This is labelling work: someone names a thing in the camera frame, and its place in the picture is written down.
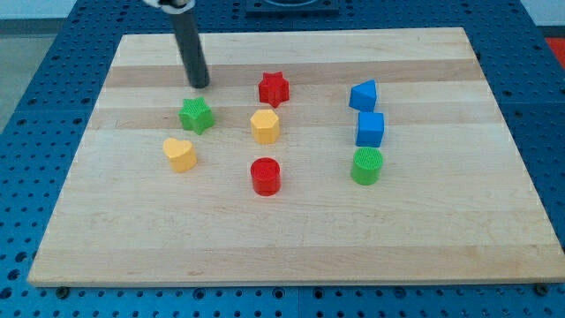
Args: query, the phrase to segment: yellow pentagon block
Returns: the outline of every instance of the yellow pentagon block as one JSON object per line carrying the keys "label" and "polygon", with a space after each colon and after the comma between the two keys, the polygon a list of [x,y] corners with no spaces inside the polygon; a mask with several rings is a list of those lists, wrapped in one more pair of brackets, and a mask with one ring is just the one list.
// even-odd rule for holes
{"label": "yellow pentagon block", "polygon": [[281,134],[279,117],[272,110],[257,110],[251,117],[251,130],[259,144],[275,143]]}
{"label": "yellow pentagon block", "polygon": [[188,140],[168,138],[162,143],[162,151],[169,158],[170,167],[175,172],[188,171],[196,165],[196,151]]}

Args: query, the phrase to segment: blue pegboard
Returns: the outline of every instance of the blue pegboard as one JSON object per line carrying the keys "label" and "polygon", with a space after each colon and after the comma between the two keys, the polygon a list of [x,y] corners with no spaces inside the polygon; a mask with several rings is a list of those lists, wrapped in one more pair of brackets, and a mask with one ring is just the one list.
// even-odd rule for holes
{"label": "blue pegboard", "polygon": [[[338,15],[246,17],[200,1],[202,32],[464,27],[565,244],[565,78],[517,0],[342,0]],[[26,276],[123,34],[169,33],[138,0],[79,0],[0,135],[0,317],[563,317],[565,284],[35,289]]]}

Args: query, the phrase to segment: wooden board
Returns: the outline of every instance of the wooden board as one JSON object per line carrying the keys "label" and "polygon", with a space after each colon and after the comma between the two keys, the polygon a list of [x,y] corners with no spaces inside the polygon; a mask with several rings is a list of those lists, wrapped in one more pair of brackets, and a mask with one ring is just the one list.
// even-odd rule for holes
{"label": "wooden board", "polygon": [[[127,35],[29,281],[37,286],[563,281],[565,257],[461,28],[203,34],[212,83],[186,86],[170,34]],[[262,72],[283,71],[282,135],[254,142]],[[372,186],[350,178],[350,87],[375,78],[387,132]],[[205,96],[214,128],[181,129]],[[199,163],[172,172],[168,137]],[[259,197],[249,168],[282,167]]]}

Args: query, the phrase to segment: green star block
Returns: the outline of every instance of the green star block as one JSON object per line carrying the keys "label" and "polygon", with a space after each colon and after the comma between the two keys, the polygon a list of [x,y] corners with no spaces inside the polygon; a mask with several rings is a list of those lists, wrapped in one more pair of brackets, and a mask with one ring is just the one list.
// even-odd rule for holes
{"label": "green star block", "polygon": [[178,117],[183,124],[183,129],[192,130],[198,135],[214,125],[212,110],[206,105],[204,97],[185,99],[183,108],[178,112]]}
{"label": "green star block", "polygon": [[379,179],[382,163],[382,154],[378,149],[370,147],[359,148],[353,156],[351,177],[362,186],[372,185]]}

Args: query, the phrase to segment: blue block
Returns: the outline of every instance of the blue block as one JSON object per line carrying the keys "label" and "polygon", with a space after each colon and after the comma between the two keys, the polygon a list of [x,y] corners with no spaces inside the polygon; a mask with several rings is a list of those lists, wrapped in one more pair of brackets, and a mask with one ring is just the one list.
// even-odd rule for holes
{"label": "blue block", "polygon": [[358,147],[380,147],[385,132],[385,117],[382,113],[359,112],[357,122]]}
{"label": "blue block", "polygon": [[368,80],[351,88],[350,107],[360,111],[374,111],[377,104],[377,83]]}

